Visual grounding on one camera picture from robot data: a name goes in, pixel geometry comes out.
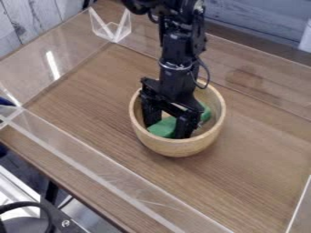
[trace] wooden bowl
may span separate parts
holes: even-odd
[[[189,157],[202,151],[218,136],[225,116],[225,103],[214,87],[196,88],[194,96],[210,109],[210,120],[197,129],[190,138],[166,139],[150,134],[144,126],[141,117],[140,90],[129,102],[129,118],[132,128],[141,143],[157,154],[166,157]]]

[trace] bowl rim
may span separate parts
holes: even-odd
[[[185,138],[185,139],[170,139],[170,138],[162,138],[162,137],[158,137],[156,135],[153,135],[152,133],[148,132],[148,130],[140,125],[136,117],[134,117],[134,113],[133,113],[133,105],[134,105],[134,102],[136,102],[136,99],[140,95],[140,91],[141,89],[138,89],[132,98],[130,98],[130,101],[129,101],[129,106],[128,106],[128,111],[129,111],[129,118],[130,118],[130,123],[134,125],[134,127],[149,137],[152,138],[153,140],[156,141],[161,141],[161,142],[169,142],[169,143],[176,143],[176,144],[184,144],[184,143],[190,143],[193,141],[197,141],[197,140],[201,140],[204,138],[206,138],[210,134],[213,134],[213,132],[221,127],[222,125],[222,121],[224,121],[224,118],[225,118],[225,102],[224,102],[224,99],[222,99],[222,96],[220,94],[220,92],[216,90],[216,88],[212,86],[212,85],[208,85],[208,89],[213,92],[213,94],[216,95],[216,97],[218,98],[220,100],[220,106],[221,106],[221,114],[220,114],[220,117],[218,117],[218,120],[216,122],[216,124],[212,126],[212,128],[204,132],[202,134],[194,136],[194,137],[190,137],[190,138]]]

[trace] wooden table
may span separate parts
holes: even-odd
[[[97,5],[98,14],[117,9]],[[128,120],[140,78],[157,77],[154,34],[134,16],[121,45],[102,46],[25,108],[232,231],[284,232],[311,173],[311,68],[210,35],[202,57],[228,108],[222,132],[198,155],[161,157]],[[125,231],[168,231],[11,127],[0,139]],[[88,163],[100,169],[100,160]]]

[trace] green object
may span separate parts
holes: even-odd
[[[205,123],[209,121],[210,118],[210,110],[206,105],[204,105],[200,102],[200,105],[204,107],[204,113],[200,116],[201,123]],[[173,131],[176,127],[176,118],[173,116],[168,116],[164,119],[161,119],[156,124],[149,126],[146,129],[148,131],[162,138],[172,138],[173,137]]]

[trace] screw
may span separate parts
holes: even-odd
[[[69,220],[63,220],[63,221],[61,222],[61,226],[62,226],[63,228],[67,228],[67,227],[70,226],[70,221],[69,221]]]

